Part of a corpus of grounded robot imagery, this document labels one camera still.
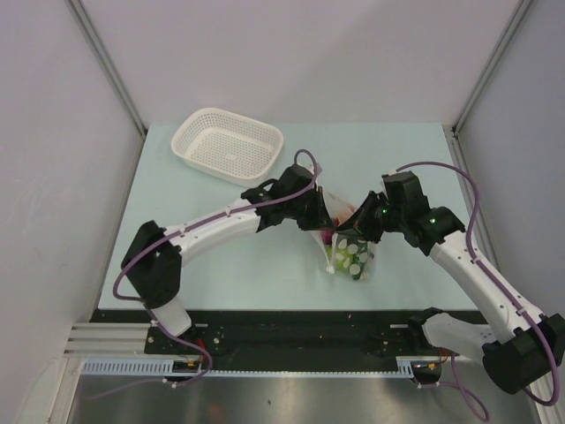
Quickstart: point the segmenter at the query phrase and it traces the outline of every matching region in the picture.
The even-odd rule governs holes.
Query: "table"
[[[405,163],[452,163],[440,124],[280,124],[284,147],[271,177],[308,148],[321,164],[320,183],[360,205],[380,190],[380,175]],[[170,150],[178,125],[152,125],[102,287],[99,309],[141,309],[114,299],[112,284],[137,229],[155,220],[166,226],[191,221],[233,202],[245,188],[194,170]],[[447,206],[468,219],[455,173],[432,167],[414,170],[431,206]],[[123,294],[135,295],[129,282]],[[366,281],[329,275],[312,236],[293,222],[231,241],[183,269],[180,299],[187,309],[393,310],[440,307],[476,309],[443,269],[410,247],[400,234],[385,234],[376,266]]]

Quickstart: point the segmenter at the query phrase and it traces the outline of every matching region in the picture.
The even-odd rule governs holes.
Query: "light blue table surface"
[[[276,125],[284,147],[271,171],[278,178],[299,148],[321,164],[320,184],[354,205],[380,190],[380,175],[405,163],[452,163],[439,124]],[[137,229],[155,220],[166,226],[224,208],[245,188],[188,167],[170,150],[178,125],[152,125],[124,212],[104,282],[100,309],[141,309],[112,296],[119,264]],[[468,219],[456,175],[419,167],[432,206],[447,206]],[[383,310],[476,309],[443,269],[410,247],[400,234],[385,234],[367,281],[326,272],[320,248],[293,222],[242,237],[195,258],[183,268],[180,299],[188,309]],[[120,292],[135,295],[127,280]]]

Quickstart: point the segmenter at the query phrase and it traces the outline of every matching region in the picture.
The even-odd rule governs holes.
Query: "shiny floor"
[[[479,366],[459,368],[465,385],[486,404],[492,423],[539,422],[524,394],[501,392]],[[418,390],[408,380],[381,378],[209,377],[175,390],[149,382],[87,400],[135,378],[81,377],[69,424],[480,422],[457,390]],[[442,380],[453,380],[448,367]]]

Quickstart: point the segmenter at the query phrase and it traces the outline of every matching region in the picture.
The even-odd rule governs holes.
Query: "white wall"
[[[562,0],[535,2],[462,131],[501,269],[548,314],[565,314],[564,22]]]
[[[62,0],[0,13],[0,422],[94,303],[141,141]]]
[[[517,0],[85,0],[145,124],[452,124]]]

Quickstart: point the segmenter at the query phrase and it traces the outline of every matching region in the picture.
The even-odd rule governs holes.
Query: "perforated basket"
[[[194,112],[170,146],[187,165],[242,186],[267,178],[283,147],[272,125],[214,108]]]

